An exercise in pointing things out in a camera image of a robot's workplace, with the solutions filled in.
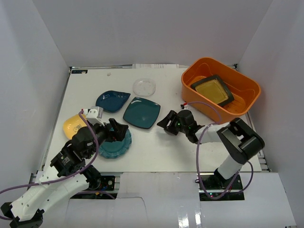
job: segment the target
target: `orange plastic bin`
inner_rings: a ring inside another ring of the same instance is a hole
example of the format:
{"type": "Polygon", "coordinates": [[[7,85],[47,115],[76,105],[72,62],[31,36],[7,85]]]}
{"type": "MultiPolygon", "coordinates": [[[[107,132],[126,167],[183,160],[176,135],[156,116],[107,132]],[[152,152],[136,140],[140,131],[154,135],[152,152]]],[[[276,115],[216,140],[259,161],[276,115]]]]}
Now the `orange plastic bin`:
{"type": "MultiPolygon", "coordinates": [[[[220,122],[221,124],[229,122],[238,116],[244,115],[246,112],[248,112],[250,107],[261,94],[261,88],[254,80],[208,57],[200,58],[192,66],[190,66],[182,74],[181,82],[182,99],[185,102],[202,101],[213,106],[222,117],[222,121],[220,122]],[[220,78],[225,82],[233,94],[233,102],[225,105],[224,107],[220,107],[216,103],[191,89],[190,86],[193,83],[212,75],[219,75],[220,78]]],[[[191,105],[215,122],[220,121],[218,115],[210,107],[204,104],[191,105]]]]}

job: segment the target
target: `white tabletop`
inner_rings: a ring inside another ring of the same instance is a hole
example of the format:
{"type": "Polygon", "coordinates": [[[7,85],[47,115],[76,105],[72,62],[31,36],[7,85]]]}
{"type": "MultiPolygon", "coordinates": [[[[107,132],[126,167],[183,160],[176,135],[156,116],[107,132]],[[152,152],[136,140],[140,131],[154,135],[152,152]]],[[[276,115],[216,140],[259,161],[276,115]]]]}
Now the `white tabletop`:
{"type": "MultiPolygon", "coordinates": [[[[161,106],[156,123],[162,120],[170,110],[180,111],[181,74],[185,69],[89,69],[87,74],[71,74],[66,93],[55,126],[53,138],[46,159],[46,166],[61,151],[68,140],[62,126],[65,120],[77,114],[82,108],[95,106],[96,99],[105,91],[115,90],[131,93],[122,109],[115,113],[104,113],[103,120],[115,118],[126,124],[123,114],[136,97],[133,83],[139,78],[151,78],[156,82],[156,92],[145,97],[161,106]]],[[[209,124],[212,121],[203,113],[190,108],[198,124],[209,124]]],[[[132,133],[132,145],[125,155],[117,159],[105,159],[98,156],[93,165],[100,172],[196,172],[196,145],[180,133],[168,135],[156,123],[149,130],[129,125],[132,133]]],[[[199,154],[200,170],[213,172],[227,157],[228,152],[222,143],[213,142],[201,145],[199,154]]],[[[258,157],[250,160],[255,171],[261,171],[258,157]]],[[[241,171],[250,171],[245,164],[241,171]]]]}

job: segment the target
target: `white wall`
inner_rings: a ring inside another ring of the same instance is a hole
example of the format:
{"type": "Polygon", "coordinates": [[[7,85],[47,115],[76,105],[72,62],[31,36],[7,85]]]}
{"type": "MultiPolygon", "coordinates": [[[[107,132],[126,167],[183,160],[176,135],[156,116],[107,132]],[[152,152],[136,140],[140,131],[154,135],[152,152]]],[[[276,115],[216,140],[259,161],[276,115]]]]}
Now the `white wall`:
{"type": "Polygon", "coordinates": [[[33,0],[69,66],[238,63],[272,0],[33,0]]]}
{"type": "MultiPolygon", "coordinates": [[[[0,189],[27,184],[55,121],[68,67],[31,0],[0,0],[0,189]]],[[[0,205],[26,189],[0,196],[0,205]]],[[[0,220],[0,227],[8,227],[0,220]]]]}
{"type": "Polygon", "coordinates": [[[262,87],[251,109],[269,167],[278,171],[298,227],[304,227],[304,2],[274,0],[240,71],[262,87]]]}

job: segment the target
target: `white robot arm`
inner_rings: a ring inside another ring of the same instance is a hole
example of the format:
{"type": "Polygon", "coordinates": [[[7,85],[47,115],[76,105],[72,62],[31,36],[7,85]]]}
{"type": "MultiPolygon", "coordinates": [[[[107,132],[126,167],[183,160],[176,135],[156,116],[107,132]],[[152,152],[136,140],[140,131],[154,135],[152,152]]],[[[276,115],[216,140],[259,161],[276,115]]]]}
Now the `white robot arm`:
{"type": "Polygon", "coordinates": [[[222,142],[229,155],[214,171],[221,182],[230,179],[265,145],[263,139],[240,118],[221,125],[201,126],[196,123],[190,110],[178,113],[171,110],[157,125],[174,135],[184,133],[192,143],[222,142]],[[204,137],[199,142],[203,131],[204,137]]]}
{"type": "Polygon", "coordinates": [[[85,159],[90,159],[98,150],[94,137],[98,144],[104,141],[122,141],[128,126],[117,123],[115,119],[109,119],[110,123],[104,124],[101,121],[101,107],[84,109],[83,113],[86,114],[89,126],[80,128],[64,145],[39,178],[39,185],[31,187],[14,202],[1,206],[3,214],[12,219],[11,228],[38,228],[42,224],[43,215],[57,204],[82,190],[100,187],[101,174],[90,165],[92,161],[87,166],[85,163],[85,159]]]}

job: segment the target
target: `yellow dish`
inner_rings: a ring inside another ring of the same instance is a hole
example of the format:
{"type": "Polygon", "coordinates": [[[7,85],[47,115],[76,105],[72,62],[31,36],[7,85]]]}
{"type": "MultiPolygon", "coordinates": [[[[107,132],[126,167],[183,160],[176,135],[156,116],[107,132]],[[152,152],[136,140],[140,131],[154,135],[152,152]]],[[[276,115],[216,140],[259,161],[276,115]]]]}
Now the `yellow dish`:
{"type": "Polygon", "coordinates": [[[79,117],[79,115],[74,115],[71,118],[67,119],[63,124],[63,131],[66,134],[68,139],[72,139],[72,137],[78,132],[78,130],[82,127],[85,127],[85,122],[79,117]]]}
{"type": "Polygon", "coordinates": [[[229,98],[225,89],[216,79],[204,82],[196,86],[195,90],[216,104],[220,104],[229,98]]]}

